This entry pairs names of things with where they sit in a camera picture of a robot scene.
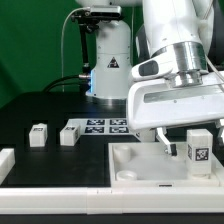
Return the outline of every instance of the cable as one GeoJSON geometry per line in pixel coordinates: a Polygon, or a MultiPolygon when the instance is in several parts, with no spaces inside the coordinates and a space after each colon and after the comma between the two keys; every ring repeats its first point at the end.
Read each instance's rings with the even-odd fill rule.
{"type": "Polygon", "coordinates": [[[61,77],[62,78],[64,78],[64,36],[65,36],[65,28],[66,28],[67,22],[73,13],[82,11],[82,10],[89,10],[89,9],[90,7],[74,9],[68,14],[67,18],[64,21],[62,33],[61,33],[61,77]]]}
{"type": "Polygon", "coordinates": [[[212,8],[213,3],[214,3],[214,0],[210,0],[210,4],[208,6],[207,11],[205,12],[205,15],[204,15],[203,19],[207,19],[208,18],[208,15],[209,15],[209,13],[211,11],[211,8],[212,8]]]}
{"type": "Polygon", "coordinates": [[[77,85],[77,86],[79,86],[78,83],[75,83],[75,82],[59,83],[59,84],[52,85],[45,92],[50,92],[51,89],[53,89],[55,87],[58,87],[58,86],[70,86],[70,85],[77,85]]]}
{"type": "Polygon", "coordinates": [[[212,64],[212,62],[209,60],[209,58],[207,56],[205,56],[205,57],[206,57],[206,61],[207,61],[208,65],[210,66],[212,71],[215,72],[215,74],[224,82],[223,75],[215,68],[215,66],[212,64]]]}
{"type": "Polygon", "coordinates": [[[60,79],[56,79],[55,81],[51,82],[49,85],[47,85],[44,89],[43,89],[43,92],[46,92],[49,88],[51,88],[51,86],[59,83],[59,82],[62,82],[62,81],[65,81],[65,80],[69,80],[69,79],[78,79],[79,76],[77,75],[71,75],[71,76],[66,76],[66,77],[62,77],[60,79]]]}
{"type": "Polygon", "coordinates": [[[135,20],[135,7],[132,7],[132,21],[131,21],[131,65],[134,65],[134,20],[135,20]]]}

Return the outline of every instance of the warning label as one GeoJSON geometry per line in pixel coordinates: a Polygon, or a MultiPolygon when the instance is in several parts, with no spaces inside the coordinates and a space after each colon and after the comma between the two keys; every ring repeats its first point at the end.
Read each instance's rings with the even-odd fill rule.
{"type": "Polygon", "coordinates": [[[119,68],[119,65],[117,63],[117,60],[115,57],[112,58],[110,64],[107,66],[108,68],[119,68]]]}

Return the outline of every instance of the blue light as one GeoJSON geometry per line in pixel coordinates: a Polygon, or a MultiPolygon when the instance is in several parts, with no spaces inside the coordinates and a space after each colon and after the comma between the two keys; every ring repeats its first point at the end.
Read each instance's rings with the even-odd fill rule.
{"type": "Polygon", "coordinates": [[[90,92],[93,92],[93,70],[90,73],[90,92]]]}

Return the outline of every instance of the black cable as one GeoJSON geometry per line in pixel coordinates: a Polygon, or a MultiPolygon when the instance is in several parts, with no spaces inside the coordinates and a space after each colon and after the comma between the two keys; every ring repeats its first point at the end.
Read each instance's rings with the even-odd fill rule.
{"type": "Polygon", "coordinates": [[[51,89],[57,87],[57,86],[69,86],[69,85],[77,85],[79,86],[78,83],[75,82],[69,82],[69,83],[58,83],[58,84],[54,84],[52,86],[50,86],[48,89],[45,90],[45,92],[50,92],[51,89]]]}
{"type": "Polygon", "coordinates": [[[69,79],[78,79],[79,77],[77,75],[70,75],[70,76],[66,76],[60,79],[56,79],[55,81],[51,82],[49,85],[47,85],[44,89],[43,92],[47,92],[47,90],[49,88],[51,88],[51,86],[55,85],[56,83],[65,81],[65,80],[69,80],[69,79]]]}

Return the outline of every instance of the white plastic block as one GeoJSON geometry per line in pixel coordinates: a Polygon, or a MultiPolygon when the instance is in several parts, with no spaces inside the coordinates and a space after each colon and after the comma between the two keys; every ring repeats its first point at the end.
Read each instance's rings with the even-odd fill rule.
{"type": "Polygon", "coordinates": [[[14,149],[2,149],[0,152],[0,184],[2,184],[14,164],[14,149]]]}
{"type": "Polygon", "coordinates": [[[66,125],[60,132],[60,144],[74,146],[80,137],[80,125],[66,125]]]}
{"type": "Polygon", "coordinates": [[[191,175],[210,175],[212,134],[206,129],[187,131],[186,165],[191,175]]]}
{"type": "Polygon", "coordinates": [[[155,130],[143,130],[135,134],[135,136],[141,142],[155,142],[156,132],[155,130]]]}
{"type": "Polygon", "coordinates": [[[33,125],[30,133],[30,147],[44,147],[47,140],[47,125],[33,125]]]}

